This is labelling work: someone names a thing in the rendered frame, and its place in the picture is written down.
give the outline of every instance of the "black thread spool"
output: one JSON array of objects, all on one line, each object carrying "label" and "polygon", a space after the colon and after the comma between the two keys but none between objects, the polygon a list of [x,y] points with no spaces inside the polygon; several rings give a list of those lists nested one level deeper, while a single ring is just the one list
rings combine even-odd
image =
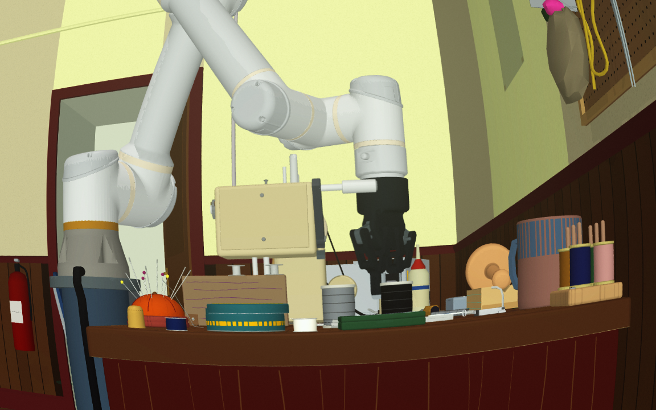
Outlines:
[{"label": "black thread spool", "polygon": [[381,284],[381,313],[412,311],[412,283],[386,282]]}]

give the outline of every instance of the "yellow cord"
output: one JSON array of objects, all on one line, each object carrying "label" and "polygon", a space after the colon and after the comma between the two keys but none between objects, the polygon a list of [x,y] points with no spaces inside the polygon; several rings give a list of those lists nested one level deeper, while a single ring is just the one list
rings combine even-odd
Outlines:
[{"label": "yellow cord", "polygon": [[609,70],[609,57],[606,55],[606,50],[604,49],[604,44],[601,43],[601,36],[599,36],[599,31],[596,29],[596,18],[594,17],[594,0],[591,0],[591,24],[594,26],[594,33],[596,33],[596,39],[601,46],[601,52],[604,53],[604,65],[603,72],[594,71],[594,38],[589,29],[589,25],[586,23],[586,16],[584,15],[584,8],[581,4],[581,0],[576,0],[576,7],[579,8],[581,13],[581,21],[584,22],[584,35],[586,37],[586,50],[589,54],[589,70],[591,70],[591,86],[596,90],[596,78],[603,76]]}]

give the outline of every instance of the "pegboard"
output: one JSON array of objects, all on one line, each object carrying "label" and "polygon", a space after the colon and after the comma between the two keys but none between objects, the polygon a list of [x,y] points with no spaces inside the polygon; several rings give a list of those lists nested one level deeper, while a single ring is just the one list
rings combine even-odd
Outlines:
[{"label": "pegboard", "polygon": [[[639,81],[656,65],[656,0],[617,0],[624,24],[634,77]],[[604,70],[604,53],[591,23],[591,0],[583,0],[584,15],[594,37],[594,70]],[[609,56],[609,71],[596,78],[596,90],[591,81],[579,101],[581,124],[588,125],[625,91],[631,88],[624,49],[617,29],[614,10],[609,0],[594,0],[594,17],[599,37]]]}]

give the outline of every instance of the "yellow stripe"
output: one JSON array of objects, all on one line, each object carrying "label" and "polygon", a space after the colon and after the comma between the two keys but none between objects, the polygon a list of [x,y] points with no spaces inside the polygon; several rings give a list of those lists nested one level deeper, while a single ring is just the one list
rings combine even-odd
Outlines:
[{"label": "yellow stripe", "polygon": [[343,132],[341,132],[341,126],[338,125],[338,100],[341,99],[342,96],[336,97],[335,101],[333,101],[333,127],[335,127],[335,132],[338,133],[338,137],[343,140],[343,142],[349,142],[344,136]]},{"label": "yellow stripe", "polygon": [[148,169],[149,171],[161,172],[161,174],[171,174],[171,172],[174,171],[174,167],[172,166],[164,166],[164,165],[158,165],[156,163],[150,163],[148,161],[144,161],[136,157],[131,157],[130,155],[123,153],[123,151],[119,151],[118,158],[120,158],[126,163],[129,163],[130,165],[140,166],[141,168]]},{"label": "yellow stripe", "polygon": [[310,100],[310,97],[305,96],[305,98],[308,99],[308,102],[310,103],[310,122],[307,123],[307,128],[305,128],[304,132],[302,132],[299,136],[292,138],[292,140],[287,140],[287,141],[295,141],[298,140],[299,138],[302,138],[302,136],[306,135],[308,133],[308,130],[310,130],[310,127],[313,126],[313,119],[315,119],[315,106],[313,106],[313,102]]},{"label": "yellow stripe", "polygon": [[136,177],[133,176],[133,170],[130,169],[130,166],[128,166],[127,163],[123,161],[118,161],[118,163],[123,164],[125,167],[125,171],[128,172],[128,179],[130,180],[130,197],[128,197],[128,206],[125,207],[125,212],[123,212],[122,217],[118,220],[118,222],[123,222],[125,218],[128,218],[128,215],[130,214],[130,210],[133,209],[133,202],[136,201]]},{"label": "yellow stripe", "polygon": [[110,231],[117,231],[118,224],[101,220],[78,220],[63,223],[63,230],[69,231],[70,229],[108,229]]},{"label": "yellow stripe", "polygon": [[257,70],[256,72],[251,72],[248,75],[245,75],[245,77],[242,78],[242,81],[239,81],[239,83],[237,83],[237,85],[235,85],[235,89],[232,90],[232,97],[235,96],[235,93],[237,92],[237,89],[240,88],[242,86],[242,84],[247,83],[247,81],[250,78],[253,78],[254,76],[258,75],[258,73],[264,73],[264,72],[275,72],[275,70],[273,70],[271,68],[261,68],[261,69]]},{"label": "yellow stripe", "polygon": [[151,14],[154,14],[154,13],[165,13],[165,11],[163,9],[151,9],[151,10],[144,10],[144,11],[136,11],[136,13],[128,13],[127,15],[117,15],[117,16],[108,17],[108,18],[101,18],[100,20],[93,20],[93,21],[87,21],[85,23],[73,24],[72,26],[53,28],[52,30],[40,31],[39,33],[27,34],[26,36],[15,37],[13,39],[3,40],[3,41],[0,42],[0,45],[11,44],[13,42],[20,42],[22,40],[33,39],[35,37],[40,37],[40,36],[46,36],[47,34],[62,33],[63,31],[73,30],[75,28],[94,26],[94,25],[100,24],[100,23],[109,23],[111,21],[122,20],[124,18],[132,18],[132,17],[143,16],[143,15],[151,15]]},{"label": "yellow stripe", "polygon": [[399,147],[404,147],[404,142],[397,140],[373,140],[357,142],[354,144],[354,150],[357,150],[361,147],[371,147],[372,145],[399,145]]}]

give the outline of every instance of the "fire extinguisher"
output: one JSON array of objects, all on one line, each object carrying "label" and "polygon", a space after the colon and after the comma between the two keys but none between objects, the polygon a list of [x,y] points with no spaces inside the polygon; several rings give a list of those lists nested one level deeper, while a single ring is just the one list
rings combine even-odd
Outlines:
[{"label": "fire extinguisher", "polygon": [[[14,271],[9,278],[11,332],[14,334],[14,348],[34,352],[34,332],[32,330],[32,293],[29,286],[29,272],[15,259]],[[24,269],[27,275],[20,272]]]}]

